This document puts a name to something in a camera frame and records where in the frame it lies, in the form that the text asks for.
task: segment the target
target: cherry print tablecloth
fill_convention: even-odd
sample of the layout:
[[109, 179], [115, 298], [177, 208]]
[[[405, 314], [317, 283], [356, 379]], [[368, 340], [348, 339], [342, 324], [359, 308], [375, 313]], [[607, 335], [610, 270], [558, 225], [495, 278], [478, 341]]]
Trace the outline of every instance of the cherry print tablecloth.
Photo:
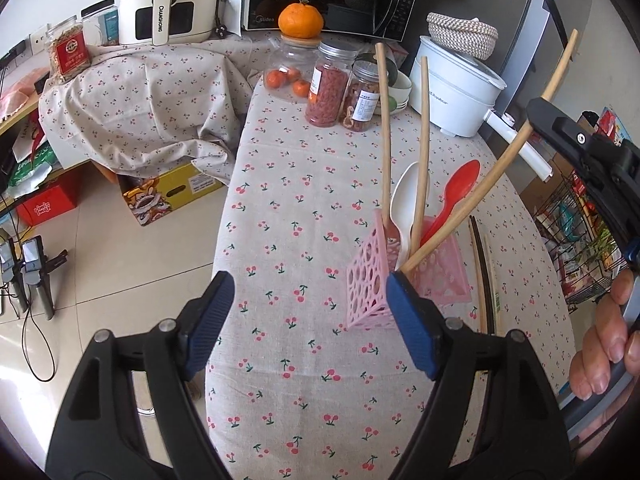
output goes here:
[[264, 68], [273, 35], [96, 48], [89, 69], [47, 86], [40, 123], [117, 173], [158, 176], [191, 158], [228, 184], [252, 95], [247, 79]]
[[[392, 117], [392, 176], [417, 160], [420, 121]], [[303, 109], [260, 83], [244, 128], [218, 234], [214, 270], [236, 298], [206, 373], [209, 434], [239, 479], [387, 478], [431, 391], [395, 329], [347, 330], [345, 268], [378, 206], [380, 127], [316, 128]], [[495, 157], [479, 136], [431, 132], [428, 214], [448, 176]], [[503, 177], [475, 213], [487, 230], [504, 305], [501, 325], [529, 335], [552, 386], [564, 382], [574, 339], [556, 274], [534, 224]], [[456, 236], [472, 303], [444, 306], [478, 329], [476, 272], [466, 224]], [[468, 456], [482, 384], [456, 461]]]

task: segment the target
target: cardboard box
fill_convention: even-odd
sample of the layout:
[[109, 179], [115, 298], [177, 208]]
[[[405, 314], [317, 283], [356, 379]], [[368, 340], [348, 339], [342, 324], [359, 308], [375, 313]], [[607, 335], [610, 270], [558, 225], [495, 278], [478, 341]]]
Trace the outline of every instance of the cardboard box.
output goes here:
[[538, 177], [534, 178], [520, 194], [524, 207], [532, 216], [535, 211], [545, 205], [551, 194], [562, 184], [562, 180], [571, 177], [574, 170], [574, 167], [559, 153], [554, 155], [554, 158], [549, 161], [549, 165], [554, 170], [553, 176], [546, 182], [542, 182]]
[[118, 175], [118, 184], [133, 216], [143, 226], [222, 187], [220, 181], [199, 172], [190, 162], [141, 184]]
[[67, 171], [53, 180], [47, 189], [21, 203], [16, 209], [22, 221], [34, 226], [75, 209], [81, 181], [78, 170]]

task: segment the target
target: pink utensil holder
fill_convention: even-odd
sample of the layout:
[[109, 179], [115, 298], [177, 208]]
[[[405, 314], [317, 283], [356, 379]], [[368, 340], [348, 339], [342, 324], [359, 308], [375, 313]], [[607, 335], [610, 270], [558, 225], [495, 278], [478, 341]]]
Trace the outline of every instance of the pink utensil holder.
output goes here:
[[[396, 328], [386, 302], [386, 279], [396, 267], [400, 243], [387, 243], [380, 209], [373, 211], [374, 226], [347, 267], [347, 327]], [[425, 216], [423, 232], [434, 218]], [[471, 301], [460, 247], [452, 234], [418, 265], [412, 285], [422, 298], [437, 305]]]

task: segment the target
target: refrigerator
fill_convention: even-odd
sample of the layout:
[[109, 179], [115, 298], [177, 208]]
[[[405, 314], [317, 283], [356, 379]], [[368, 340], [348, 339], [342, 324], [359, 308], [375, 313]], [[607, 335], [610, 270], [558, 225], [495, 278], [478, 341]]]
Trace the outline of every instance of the refrigerator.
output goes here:
[[[495, 104], [497, 114], [511, 115], [515, 120], [514, 127], [518, 129], [526, 120], [524, 110], [529, 100], [542, 94], [562, 54], [563, 41], [574, 28], [585, 29], [591, 1], [417, 0], [402, 42], [411, 54], [406, 63], [413, 62], [420, 35], [428, 34], [426, 17], [429, 12], [456, 18], [478, 18], [494, 26], [499, 38], [494, 52], [484, 63], [507, 83]], [[507, 146], [505, 140], [486, 124], [480, 134], [496, 156], [502, 154]], [[542, 140], [533, 139], [530, 143], [546, 160], [551, 160], [555, 154]], [[518, 192], [535, 178], [533, 170], [519, 157], [507, 175]]]

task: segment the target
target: fingernail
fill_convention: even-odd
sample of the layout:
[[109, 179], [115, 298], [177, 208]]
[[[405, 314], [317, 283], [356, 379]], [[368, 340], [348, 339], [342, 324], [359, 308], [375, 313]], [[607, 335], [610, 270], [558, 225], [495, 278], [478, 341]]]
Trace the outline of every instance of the fingernail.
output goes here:
[[609, 347], [609, 357], [615, 363], [619, 363], [625, 356], [625, 342], [622, 338], [615, 340], [613, 345]]
[[631, 336], [631, 345], [629, 345], [627, 355], [634, 362], [640, 361], [640, 333], [634, 332]]
[[596, 377], [591, 383], [591, 386], [593, 387], [593, 391], [596, 392], [598, 395], [603, 394], [604, 390], [607, 389], [608, 382], [609, 381], [607, 381], [607, 378], [604, 375], [600, 375]]
[[578, 386], [577, 396], [579, 399], [587, 400], [589, 399], [589, 397], [591, 397], [592, 394], [593, 391], [587, 383], [581, 383], [580, 386]]

